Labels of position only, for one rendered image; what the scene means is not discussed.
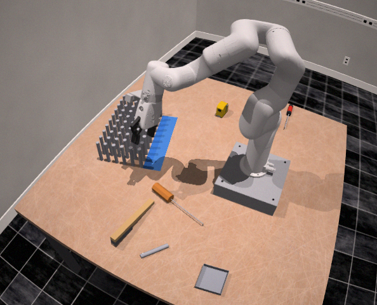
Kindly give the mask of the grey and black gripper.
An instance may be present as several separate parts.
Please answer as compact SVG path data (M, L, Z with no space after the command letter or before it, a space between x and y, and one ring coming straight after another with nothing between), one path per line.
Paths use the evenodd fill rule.
M138 145L140 141L140 132L147 129L147 135L154 137L155 128L159 124L162 110L162 101L161 102L148 102L146 100L140 99L136 114L135 120L130 124L132 131L131 142ZM140 124L140 126L139 126ZM137 127L140 129L137 131Z

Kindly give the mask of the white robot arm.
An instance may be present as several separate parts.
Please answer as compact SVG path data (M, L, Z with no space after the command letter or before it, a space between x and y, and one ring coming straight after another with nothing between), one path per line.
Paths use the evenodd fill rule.
M161 102L164 90L175 92L187 88L252 57L259 43L267 44L269 57L277 68L271 82L249 96L240 116L240 132L249 140L239 165L244 174L254 178L275 172L268 156L281 123L281 110L305 72L305 63L290 32L281 25L237 20L230 26L229 36L205 48L199 58L183 67L169 68L164 62L150 61L142 90L127 93L125 101L131 103L142 96L148 102Z

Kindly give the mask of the red and black screwdriver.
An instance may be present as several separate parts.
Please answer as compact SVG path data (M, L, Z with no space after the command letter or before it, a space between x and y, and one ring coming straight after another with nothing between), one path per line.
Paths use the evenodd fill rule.
M292 104L289 104L288 111L287 111L287 116L288 116L288 117L291 115L292 110L293 110L293 105L292 105Z

